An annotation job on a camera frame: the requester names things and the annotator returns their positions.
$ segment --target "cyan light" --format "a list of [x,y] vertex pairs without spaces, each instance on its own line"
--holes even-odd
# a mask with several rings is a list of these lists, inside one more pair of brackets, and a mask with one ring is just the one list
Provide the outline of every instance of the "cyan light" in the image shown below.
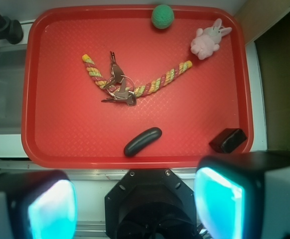
[[74,185],[68,180],[56,182],[29,207],[33,239],[71,239],[77,223]]
[[199,218],[213,238],[243,236],[245,190],[209,167],[197,170],[194,185]]

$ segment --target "stuffed animal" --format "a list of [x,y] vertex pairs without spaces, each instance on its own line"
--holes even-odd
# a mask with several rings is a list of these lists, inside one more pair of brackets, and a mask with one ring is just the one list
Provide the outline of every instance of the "stuffed animal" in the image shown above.
[[231,27],[221,28],[221,19],[217,19],[212,27],[199,28],[196,31],[196,38],[190,44],[190,51],[198,56],[199,60],[210,57],[214,51],[219,50],[221,37],[229,34]]

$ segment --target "twisted rope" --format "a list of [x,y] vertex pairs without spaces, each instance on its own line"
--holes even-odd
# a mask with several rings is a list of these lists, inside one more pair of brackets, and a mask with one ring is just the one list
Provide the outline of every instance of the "twisted rope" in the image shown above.
[[[86,70],[88,71],[92,80],[95,82],[97,86],[103,89],[103,87],[107,83],[107,80],[102,76],[102,74],[96,67],[94,61],[92,61],[92,59],[87,54],[82,56],[82,60],[85,63]],[[178,76],[183,74],[185,71],[187,71],[191,67],[192,67],[191,61],[181,62],[178,65],[178,67],[172,68],[170,71],[167,71],[165,75],[162,75],[157,80],[149,82],[146,85],[136,87],[134,89],[134,93],[136,97],[144,97],[144,96],[150,95],[158,91],[160,88],[171,83],[173,80],[175,80]],[[110,92],[114,93],[115,91],[118,91],[119,89],[120,89],[119,86],[111,87]]]

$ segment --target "black faucet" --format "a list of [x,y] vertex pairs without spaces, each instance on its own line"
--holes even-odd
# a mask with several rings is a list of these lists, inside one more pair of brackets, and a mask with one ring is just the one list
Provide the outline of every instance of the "black faucet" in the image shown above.
[[19,21],[0,15],[0,40],[6,39],[11,44],[18,44],[23,39],[23,31]]

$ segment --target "green yarn ball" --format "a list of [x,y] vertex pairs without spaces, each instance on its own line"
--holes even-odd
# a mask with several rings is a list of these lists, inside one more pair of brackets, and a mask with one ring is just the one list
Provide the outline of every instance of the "green yarn ball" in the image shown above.
[[174,12],[170,6],[158,5],[153,10],[151,21],[158,29],[165,29],[174,21]]

